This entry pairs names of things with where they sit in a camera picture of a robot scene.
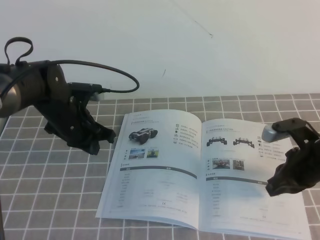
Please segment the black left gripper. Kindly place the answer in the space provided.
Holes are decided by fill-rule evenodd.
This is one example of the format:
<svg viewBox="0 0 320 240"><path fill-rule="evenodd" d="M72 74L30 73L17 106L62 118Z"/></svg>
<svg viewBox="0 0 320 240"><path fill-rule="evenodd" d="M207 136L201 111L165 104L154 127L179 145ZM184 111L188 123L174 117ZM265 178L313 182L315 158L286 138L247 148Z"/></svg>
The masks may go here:
<svg viewBox="0 0 320 240"><path fill-rule="evenodd" d="M69 147L80 148L90 155L100 151L100 141L113 144L116 133L94 120L87 104L72 96L62 68L51 65L46 68L44 96L34 104L47 119L44 130L64 140Z"/></svg>

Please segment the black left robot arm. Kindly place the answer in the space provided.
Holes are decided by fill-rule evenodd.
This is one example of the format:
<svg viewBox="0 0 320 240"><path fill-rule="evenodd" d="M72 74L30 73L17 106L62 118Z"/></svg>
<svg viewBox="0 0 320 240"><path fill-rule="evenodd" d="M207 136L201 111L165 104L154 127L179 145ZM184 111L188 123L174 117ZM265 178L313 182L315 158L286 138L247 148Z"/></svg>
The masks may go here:
<svg viewBox="0 0 320 240"><path fill-rule="evenodd" d="M3 91L28 69L31 71L0 99L2 118L34 106L47 120L44 130L64 140L69 147L97 155L101 141L114 142L116 133L96 122L87 109L90 98L102 93L101 85L68 83L58 64L45 66L43 61L37 61L1 64L0 89Z"/></svg>

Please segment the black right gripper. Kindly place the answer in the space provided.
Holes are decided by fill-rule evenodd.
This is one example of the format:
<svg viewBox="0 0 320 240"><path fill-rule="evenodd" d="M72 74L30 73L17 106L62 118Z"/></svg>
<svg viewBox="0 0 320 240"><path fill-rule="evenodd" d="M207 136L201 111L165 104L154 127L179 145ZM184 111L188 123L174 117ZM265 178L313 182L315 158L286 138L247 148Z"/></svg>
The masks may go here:
<svg viewBox="0 0 320 240"><path fill-rule="evenodd" d="M265 187L270 197L295 194L314 187L320 181L320 135L311 131L299 148L286 154Z"/></svg>

